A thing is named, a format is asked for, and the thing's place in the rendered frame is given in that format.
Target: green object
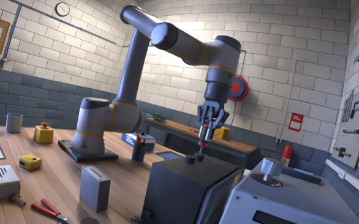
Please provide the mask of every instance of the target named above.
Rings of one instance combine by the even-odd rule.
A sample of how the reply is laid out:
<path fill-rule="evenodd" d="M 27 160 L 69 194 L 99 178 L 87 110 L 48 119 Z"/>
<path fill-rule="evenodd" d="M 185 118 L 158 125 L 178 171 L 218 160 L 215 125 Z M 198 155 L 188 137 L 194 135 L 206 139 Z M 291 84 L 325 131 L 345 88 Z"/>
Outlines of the green object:
<path fill-rule="evenodd" d="M 161 123 L 167 123 L 167 121 L 165 121 L 165 116 L 159 114 L 159 113 L 153 113 L 153 120 L 154 121 L 159 121 Z"/>

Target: robotic arm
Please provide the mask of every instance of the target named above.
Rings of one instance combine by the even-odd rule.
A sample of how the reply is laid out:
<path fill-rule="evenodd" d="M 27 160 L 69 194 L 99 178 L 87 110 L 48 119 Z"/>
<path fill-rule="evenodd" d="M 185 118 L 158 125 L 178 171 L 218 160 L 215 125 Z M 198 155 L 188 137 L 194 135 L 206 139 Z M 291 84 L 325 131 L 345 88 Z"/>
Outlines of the robotic arm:
<path fill-rule="evenodd" d="M 98 155 L 104 150 L 104 131 L 131 133 L 139 128 L 142 116 L 136 97 L 151 41 L 156 48 L 181 58 L 186 64 L 209 66 L 204 95 L 206 101 L 198 107 L 202 155 L 208 141 L 213 138 L 214 130 L 221 128 L 229 116 L 224 111 L 224 104 L 235 81 L 241 44 L 234 38 L 223 35 L 217 36 L 213 42 L 201 42 L 134 5 L 123 7 L 120 18 L 135 30 L 117 98 L 111 105 L 107 100 L 83 99 L 77 132 L 71 143 L 72 149 Z"/>

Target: yellow device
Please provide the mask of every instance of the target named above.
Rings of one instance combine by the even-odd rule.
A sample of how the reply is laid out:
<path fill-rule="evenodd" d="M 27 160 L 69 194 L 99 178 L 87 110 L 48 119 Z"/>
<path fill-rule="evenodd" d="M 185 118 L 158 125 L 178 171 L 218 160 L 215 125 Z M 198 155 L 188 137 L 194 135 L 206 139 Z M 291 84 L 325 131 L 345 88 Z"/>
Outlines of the yellow device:
<path fill-rule="evenodd" d="M 41 123 L 41 126 L 36 126 L 34 129 L 34 139 L 39 144 L 52 143 L 54 137 L 54 130 L 48 126 L 48 123 Z"/>
<path fill-rule="evenodd" d="M 214 131 L 214 137 L 219 138 L 221 140 L 226 140 L 228 138 L 228 134 L 229 134 L 229 129 L 226 127 L 222 127 Z"/>
<path fill-rule="evenodd" d="M 42 159 L 35 155 L 29 154 L 19 157 L 19 165 L 28 171 L 39 169 L 42 164 Z"/>

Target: workbench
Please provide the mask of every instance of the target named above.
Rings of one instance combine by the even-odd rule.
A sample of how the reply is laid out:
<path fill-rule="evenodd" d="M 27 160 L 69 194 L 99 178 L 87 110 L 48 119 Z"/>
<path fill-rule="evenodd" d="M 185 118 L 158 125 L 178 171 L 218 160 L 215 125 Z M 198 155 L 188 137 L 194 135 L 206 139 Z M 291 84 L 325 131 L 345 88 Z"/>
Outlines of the workbench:
<path fill-rule="evenodd" d="M 165 132 L 163 139 L 163 146 L 165 146 L 165 142 L 167 140 L 167 135 L 176 135 L 182 139 L 191 141 L 195 144 L 199 142 L 199 134 L 195 133 L 199 131 L 199 129 L 195 129 L 193 127 L 189 127 L 184 124 L 180 124 L 174 121 L 165 120 L 167 123 L 162 123 L 159 121 L 155 121 L 152 118 L 146 118 L 146 133 L 149 132 L 150 127 L 154 127 L 156 129 L 162 130 Z M 252 146 L 250 144 L 241 143 L 235 140 L 221 140 L 219 138 L 213 138 L 211 142 L 208 143 L 208 148 L 214 149 L 217 151 L 225 152 L 230 155 L 234 155 L 235 157 L 239 157 L 242 159 L 241 164 L 237 164 L 242 168 L 242 174 L 247 165 L 249 154 L 253 153 L 258 149 L 257 146 Z"/>
<path fill-rule="evenodd" d="M 121 141 L 121 134 L 105 132 L 105 146 L 119 159 L 76 163 L 58 146 L 58 140 L 71 140 L 74 133 L 54 129 L 53 143 L 38 144 L 33 140 L 34 128 L 22 128 L 20 133 L 12 134 L 0 127 L 0 145 L 6 155 L 6 159 L 0 159 L 0 166 L 12 166 L 21 182 L 21 199 L 26 202 L 22 206 L 12 204 L 8 198 L 0 199 L 0 224 L 56 224 L 56 219 L 31 208 L 32 203 L 42 205 L 42 198 L 76 224 L 87 217 L 98 219 L 100 224 L 130 224 L 130 218 L 141 213 L 151 164 L 163 160 L 155 153 L 170 150 L 155 144 L 154 151 L 146 153 L 145 163 L 134 163 L 129 160 L 132 146 Z M 30 172 L 19 167 L 19 157 L 27 154 L 43 160 L 41 169 Z M 107 211 L 95 213 L 80 198 L 83 165 L 94 165 L 112 180 Z"/>

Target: gray cup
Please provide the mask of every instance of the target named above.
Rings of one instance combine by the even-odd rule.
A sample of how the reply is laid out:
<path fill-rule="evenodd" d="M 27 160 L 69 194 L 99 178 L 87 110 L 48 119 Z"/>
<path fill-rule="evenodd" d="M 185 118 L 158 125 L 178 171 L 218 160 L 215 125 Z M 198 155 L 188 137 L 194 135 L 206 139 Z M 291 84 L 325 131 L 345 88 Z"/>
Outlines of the gray cup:
<path fill-rule="evenodd" d="M 7 114 L 6 130 L 9 133 L 19 133 L 22 127 L 23 116 L 17 113 Z"/>

